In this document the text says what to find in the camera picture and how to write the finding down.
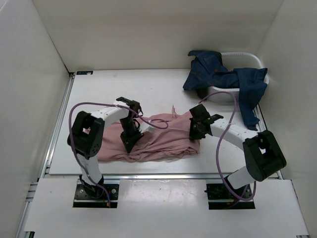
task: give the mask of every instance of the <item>pink cloth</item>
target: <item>pink cloth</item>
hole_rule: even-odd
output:
[[[144,118],[164,119],[168,122],[168,129],[155,129],[155,132],[146,132],[144,136],[135,144],[130,154],[128,154],[120,139],[123,129],[121,124],[116,122],[108,126],[104,131],[103,143],[98,153],[99,161],[119,161],[145,162],[160,160],[163,158],[182,158],[185,155],[198,154],[200,141],[190,141],[189,129],[191,114],[187,112],[181,116],[177,115],[174,107],[172,114],[159,114]],[[158,126],[164,126],[163,122],[152,122]]]

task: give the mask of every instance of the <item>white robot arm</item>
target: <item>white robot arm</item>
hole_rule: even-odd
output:
[[[210,116],[204,105],[189,110],[192,114],[191,140],[205,138],[206,134],[221,137],[229,122],[216,114]],[[224,138],[244,151],[246,166],[226,177],[233,189],[254,181],[263,181],[286,166],[286,160],[272,132],[256,132],[237,125],[230,125]]]
[[[118,107],[106,107],[101,110],[86,113],[81,111],[78,113],[72,126],[72,135],[77,157],[85,167],[81,168],[82,175],[80,181],[85,187],[85,191],[92,197],[99,197],[102,193],[90,178],[97,184],[103,185],[104,178],[99,170],[97,153],[99,152],[103,139],[104,128],[120,121],[123,132],[120,137],[128,153],[131,152],[135,143],[143,136],[146,131],[153,132],[154,128],[148,124],[136,125],[134,118],[136,117],[128,108],[141,113],[140,104],[136,101],[131,101],[120,97],[113,103]]]

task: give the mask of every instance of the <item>white plastic bin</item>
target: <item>white plastic bin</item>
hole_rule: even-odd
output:
[[[223,66],[225,66],[229,71],[234,68],[263,68],[263,65],[258,57],[254,54],[248,52],[224,52],[221,53]],[[264,78],[264,83],[268,84],[269,79],[268,75]],[[236,99],[239,99],[239,88],[217,88],[210,87],[209,93],[215,92],[231,92]],[[209,100],[212,102],[232,102],[232,97],[228,94],[216,94],[212,97],[209,97]]]

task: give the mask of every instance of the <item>white enclosure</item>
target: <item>white enclosure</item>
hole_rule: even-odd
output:
[[[309,232],[317,238],[316,22],[315,0],[0,0],[0,237],[85,237],[87,231],[147,237],[159,224],[154,237],[304,238]],[[278,174],[259,183],[254,210],[204,210],[206,181],[219,178],[217,139],[210,137],[193,158],[101,164],[106,179],[122,179],[121,207],[72,209],[80,170],[66,145],[70,108],[125,96],[139,101],[146,116],[172,105],[184,113],[198,100],[181,88],[190,50],[250,52],[268,67],[262,111],[255,113],[259,130],[267,126],[281,146],[285,180]],[[94,72],[69,77],[80,70]],[[226,118],[232,110],[231,103],[205,105]],[[234,120],[243,126],[239,112]],[[222,146],[224,172],[244,165],[241,150],[226,141]],[[162,180],[148,179],[169,179],[163,182],[170,191],[151,190]],[[145,193],[137,196],[131,184]],[[170,207],[154,199],[170,193]]]

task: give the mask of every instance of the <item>purple cable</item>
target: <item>purple cable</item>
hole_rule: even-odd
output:
[[[75,159],[77,161],[77,163],[79,164],[79,166],[85,171],[88,179],[90,180],[90,182],[92,182],[95,186],[101,188],[107,195],[107,200],[108,200],[108,203],[109,203],[109,207],[110,207],[110,197],[109,197],[109,193],[108,191],[106,190],[106,188],[104,188],[103,186],[99,185],[98,183],[96,183],[95,181],[93,181],[93,179],[90,177],[89,173],[88,173],[88,170],[87,168],[82,165],[79,161],[79,158],[77,156],[77,153],[76,153],[76,149],[75,149],[75,143],[74,143],[74,137],[73,137],[73,133],[71,131],[71,118],[72,118],[72,115],[73,115],[73,112],[74,110],[78,107],[78,106],[81,106],[81,105],[96,105],[96,106],[105,106],[105,107],[115,107],[115,108],[125,108],[127,110],[129,110],[130,112],[132,112],[133,114],[135,114],[136,116],[138,116],[142,121],[144,121],[145,123],[155,127],[155,128],[158,128],[158,129],[167,129],[168,128],[168,123],[163,120],[163,119],[154,119],[154,120],[158,120],[158,121],[161,121],[161,122],[164,122],[166,123],[166,127],[160,127],[160,126],[157,126],[157,125],[154,125],[148,121],[146,121],[145,119],[143,119],[142,116],[139,116],[137,112],[135,112],[134,110],[130,109],[129,107],[125,107],[125,106],[122,106],[122,105],[114,105],[114,104],[103,104],[103,103],[90,103],[90,102],[82,102],[82,103],[78,103],[76,104],[74,107],[72,107],[72,109],[70,110],[69,112],[69,117],[68,117],[68,128],[69,128],[69,139],[70,139],[70,147],[74,153],[74,156],[75,156]]]
[[[248,189],[248,186],[246,185],[246,186],[244,187],[244,190],[243,190],[242,194],[241,194],[241,197],[243,197],[243,195],[247,192],[247,189]],[[240,200],[237,199],[233,204],[231,204],[230,206],[226,207],[225,209],[229,209],[229,208],[231,208],[231,207],[234,207],[234,206],[237,205],[239,202],[240,202]]]
[[[231,114],[231,117],[230,117],[230,120],[229,120],[229,124],[227,126],[227,128],[223,131],[221,137],[219,138],[219,141],[218,141],[218,144],[217,144],[217,148],[216,148],[216,164],[217,164],[217,169],[218,169],[218,172],[219,172],[219,175],[220,175],[220,178],[224,184],[224,186],[229,190],[229,192],[235,196],[238,201],[241,200],[241,201],[251,201],[254,196],[256,195],[256,189],[257,189],[257,183],[254,182],[254,187],[253,187],[253,193],[251,194],[251,196],[249,198],[243,198],[242,196],[239,196],[238,194],[236,194],[232,189],[231,187],[229,186],[229,184],[227,183],[227,181],[224,179],[224,176],[223,176],[223,173],[221,171],[221,168],[220,168],[220,164],[219,164],[219,149],[220,149],[220,144],[224,138],[224,136],[226,135],[227,131],[229,130],[230,128],[230,125],[232,123],[232,120],[233,120],[233,117],[234,117],[234,114],[236,113],[237,111],[237,100],[236,98],[234,97],[234,95],[230,92],[216,92],[216,93],[211,93],[209,94],[208,96],[204,97],[203,99],[201,99],[199,101],[198,104],[200,104],[201,102],[203,102],[204,100],[206,100],[208,97],[212,96],[212,95],[215,95],[215,94],[219,94],[219,93],[225,93],[225,94],[229,94],[232,98],[233,98],[233,102],[234,102],[234,108],[233,108],[233,112]]]

